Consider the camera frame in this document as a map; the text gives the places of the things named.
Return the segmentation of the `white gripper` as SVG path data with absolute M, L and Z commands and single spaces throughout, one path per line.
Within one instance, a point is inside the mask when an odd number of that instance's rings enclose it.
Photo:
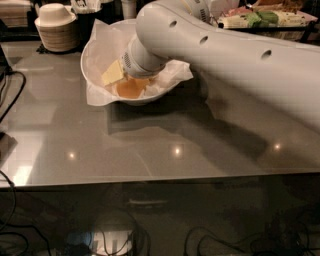
M 124 78 L 124 73 L 141 79 L 154 77 L 168 62 L 168 58 L 157 56 L 145 48 L 138 36 L 134 35 L 121 55 L 120 61 L 115 60 L 107 68 L 102 74 L 102 80 L 105 85 L 114 84 Z

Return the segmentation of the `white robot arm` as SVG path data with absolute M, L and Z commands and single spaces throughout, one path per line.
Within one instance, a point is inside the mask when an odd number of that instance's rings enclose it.
M 107 82 L 156 76 L 171 60 L 230 84 L 320 129 L 320 50 L 209 24 L 204 0 L 156 0 L 137 14 L 135 35 L 108 67 Z

